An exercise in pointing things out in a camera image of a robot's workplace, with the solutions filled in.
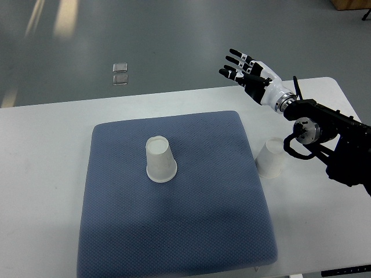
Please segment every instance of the white table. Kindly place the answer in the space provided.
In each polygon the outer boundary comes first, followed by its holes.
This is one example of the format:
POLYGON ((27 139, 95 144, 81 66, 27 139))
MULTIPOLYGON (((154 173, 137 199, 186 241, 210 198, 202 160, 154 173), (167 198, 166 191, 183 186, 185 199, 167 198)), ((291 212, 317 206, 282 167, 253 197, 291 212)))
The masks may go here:
MULTIPOLYGON (((300 80, 304 98, 357 115, 336 81, 300 80)), ((291 81, 284 82, 293 89, 291 81)), ((118 120, 235 110, 256 156, 288 122, 239 86, 0 109, 0 277, 75 277, 90 136, 118 120)), ((262 178, 278 260, 203 277, 267 277, 371 264, 371 198, 331 181, 317 158, 287 157, 262 178)))

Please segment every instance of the robotic arm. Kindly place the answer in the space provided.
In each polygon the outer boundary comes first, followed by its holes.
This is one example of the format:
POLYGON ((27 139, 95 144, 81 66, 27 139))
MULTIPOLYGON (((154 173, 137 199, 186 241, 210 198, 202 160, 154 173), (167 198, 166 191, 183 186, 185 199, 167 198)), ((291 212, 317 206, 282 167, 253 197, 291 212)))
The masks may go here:
POLYGON ((223 76, 236 81, 245 92, 260 105, 269 105, 287 120, 295 120, 293 133, 284 140, 284 150, 299 159, 312 159, 315 156, 327 165, 330 179, 348 186, 363 184, 371 196, 371 127, 357 122, 315 100, 303 100, 299 84, 294 76, 296 94, 285 88, 278 75, 261 61, 256 61, 239 51, 230 49, 239 57, 225 58, 240 69, 225 65, 219 70, 223 76), (331 150, 324 142, 340 139, 331 150), (303 144, 311 153, 302 155, 291 146, 292 139, 303 144))

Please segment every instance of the upside-down paper cup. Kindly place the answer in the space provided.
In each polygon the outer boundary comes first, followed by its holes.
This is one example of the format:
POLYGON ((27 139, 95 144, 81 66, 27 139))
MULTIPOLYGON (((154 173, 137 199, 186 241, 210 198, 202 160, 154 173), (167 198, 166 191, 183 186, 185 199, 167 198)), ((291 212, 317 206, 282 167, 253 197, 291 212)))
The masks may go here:
POLYGON ((174 160, 169 141, 162 136, 151 137, 146 143, 147 175, 155 182, 170 181, 176 174, 177 164, 174 160))
POLYGON ((279 176, 284 160, 283 140, 276 137, 270 138, 265 142, 255 159, 259 176, 264 178, 275 178, 279 176))

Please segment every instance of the paper cup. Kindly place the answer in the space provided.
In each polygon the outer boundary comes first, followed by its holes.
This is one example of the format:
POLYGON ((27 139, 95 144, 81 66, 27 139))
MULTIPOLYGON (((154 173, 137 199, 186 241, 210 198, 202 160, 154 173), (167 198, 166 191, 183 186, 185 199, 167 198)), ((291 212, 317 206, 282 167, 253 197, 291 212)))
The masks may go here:
POLYGON ((170 181, 176 174, 177 164, 174 160, 169 141, 162 136, 151 137, 146 143, 147 175, 155 182, 170 181))
POLYGON ((270 138, 265 142, 255 159, 259 176, 264 178, 275 178, 279 176, 284 160, 283 140, 276 137, 270 138))

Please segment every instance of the blue cushion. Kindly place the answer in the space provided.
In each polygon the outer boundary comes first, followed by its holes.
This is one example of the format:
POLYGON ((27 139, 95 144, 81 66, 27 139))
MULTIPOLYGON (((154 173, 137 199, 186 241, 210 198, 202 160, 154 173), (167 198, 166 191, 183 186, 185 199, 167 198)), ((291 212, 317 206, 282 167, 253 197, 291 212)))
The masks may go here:
POLYGON ((125 120, 92 135, 78 277, 194 275, 271 264, 277 247, 263 189, 234 111, 125 120), (158 184, 146 141, 178 165, 158 184))

